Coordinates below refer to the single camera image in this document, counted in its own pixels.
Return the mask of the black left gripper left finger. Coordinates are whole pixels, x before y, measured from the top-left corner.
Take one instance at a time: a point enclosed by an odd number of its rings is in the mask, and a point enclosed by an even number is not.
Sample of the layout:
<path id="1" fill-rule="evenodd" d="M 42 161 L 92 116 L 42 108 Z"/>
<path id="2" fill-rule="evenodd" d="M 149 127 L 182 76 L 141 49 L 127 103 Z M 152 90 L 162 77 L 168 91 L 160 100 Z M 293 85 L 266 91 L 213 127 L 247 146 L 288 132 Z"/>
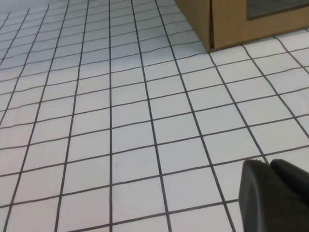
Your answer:
<path id="1" fill-rule="evenodd" d="M 246 232 L 309 230 L 309 191 L 293 191 L 259 160 L 243 163 L 239 208 Z"/>

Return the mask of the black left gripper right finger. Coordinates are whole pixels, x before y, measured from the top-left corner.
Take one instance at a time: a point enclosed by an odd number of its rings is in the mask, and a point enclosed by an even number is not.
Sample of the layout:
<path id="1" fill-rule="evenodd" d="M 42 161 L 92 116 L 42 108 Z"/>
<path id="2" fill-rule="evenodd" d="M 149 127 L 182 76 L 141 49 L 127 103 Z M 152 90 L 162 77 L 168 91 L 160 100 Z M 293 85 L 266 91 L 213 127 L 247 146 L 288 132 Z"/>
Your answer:
<path id="1" fill-rule="evenodd" d="M 274 159 L 271 168 L 293 191 L 309 190 L 309 173 L 282 159 Z"/>

